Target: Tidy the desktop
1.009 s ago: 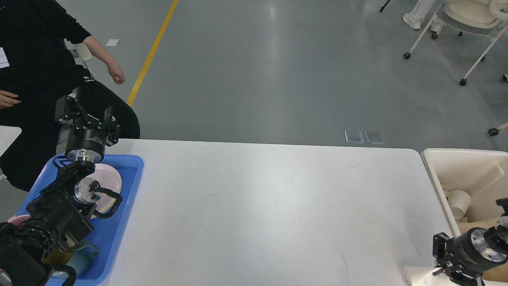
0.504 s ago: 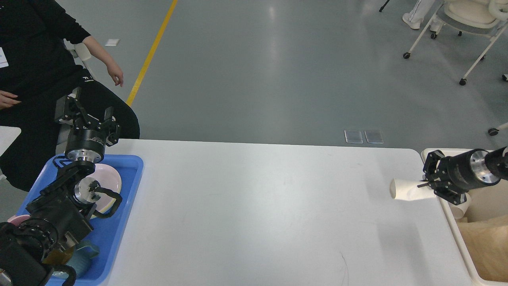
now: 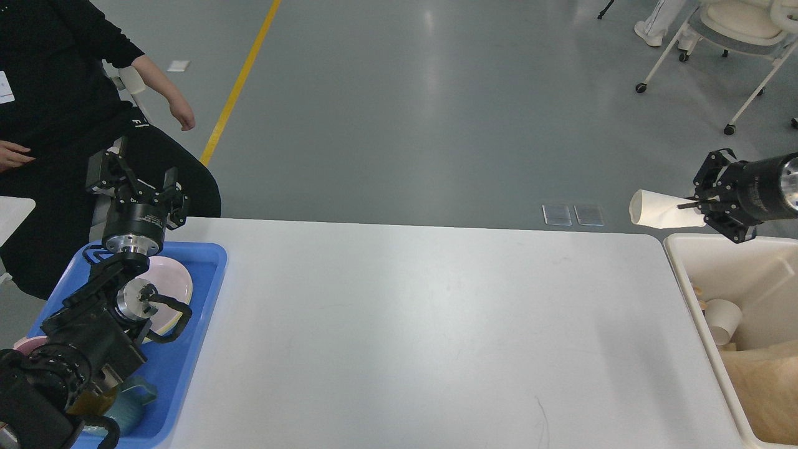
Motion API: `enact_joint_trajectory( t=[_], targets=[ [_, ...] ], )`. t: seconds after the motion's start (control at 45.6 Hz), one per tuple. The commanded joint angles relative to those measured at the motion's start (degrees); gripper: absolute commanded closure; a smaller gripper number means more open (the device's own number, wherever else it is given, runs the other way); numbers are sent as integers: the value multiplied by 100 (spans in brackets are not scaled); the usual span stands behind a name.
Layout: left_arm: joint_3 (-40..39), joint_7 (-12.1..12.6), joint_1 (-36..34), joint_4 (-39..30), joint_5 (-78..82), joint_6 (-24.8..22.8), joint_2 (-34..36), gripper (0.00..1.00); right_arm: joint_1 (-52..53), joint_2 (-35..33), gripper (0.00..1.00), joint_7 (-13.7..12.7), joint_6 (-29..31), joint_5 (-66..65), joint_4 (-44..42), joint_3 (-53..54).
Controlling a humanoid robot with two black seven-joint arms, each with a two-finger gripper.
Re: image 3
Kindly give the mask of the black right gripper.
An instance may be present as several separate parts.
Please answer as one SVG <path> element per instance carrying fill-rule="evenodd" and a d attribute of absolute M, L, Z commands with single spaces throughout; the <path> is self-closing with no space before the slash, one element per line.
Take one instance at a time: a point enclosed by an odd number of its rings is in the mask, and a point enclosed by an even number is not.
<path fill-rule="evenodd" d="M 796 159 L 789 153 L 747 162 L 730 148 L 709 152 L 693 179 L 696 201 L 676 207 L 694 208 L 733 243 L 752 241 L 760 222 L 796 219 Z"/>

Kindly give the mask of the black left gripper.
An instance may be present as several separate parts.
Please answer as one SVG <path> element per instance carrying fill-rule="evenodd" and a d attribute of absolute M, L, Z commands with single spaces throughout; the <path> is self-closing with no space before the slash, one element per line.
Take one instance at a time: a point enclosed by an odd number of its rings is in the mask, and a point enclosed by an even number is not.
<path fill-rule="evenodd" d="M 178 168 L 163 176 L 163 188 L 138 179 L 125 157 L 128 137 L 89 158 L 86 191 L 107 196 L 111 204 L 103 229 L 102 245 L 111 253 L 139 253 L 156 256 L 163 249 L 165 227 L 185 225 L 190 199 L 178 182 Z"/>

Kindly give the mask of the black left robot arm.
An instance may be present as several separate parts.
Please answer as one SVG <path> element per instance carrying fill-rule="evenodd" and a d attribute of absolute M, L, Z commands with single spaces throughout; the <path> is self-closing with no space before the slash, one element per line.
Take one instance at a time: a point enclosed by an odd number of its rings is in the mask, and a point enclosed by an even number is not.
<path fill-rule="evenodd" d="M 88 281 L 42 322 L 46 340 L 29 354 L 2 351 L 3 448 L 69 448 L 84 426 L 102 427 L 100 448 L 122 435 L 111 418 L 70 409 L 84 392 L 102 395 L 122 385 L 145 362 L 145 339 L 170 343 L 190 321 L 187 304 L 143 282 L 150 258 L 163 249 L 165 232 L 185 224 L 189 198 L 177 168 L 155 188 L 125 161 L 127 137 L 89 159 L 86 190 L 111 196 L 102 250 Z"/>

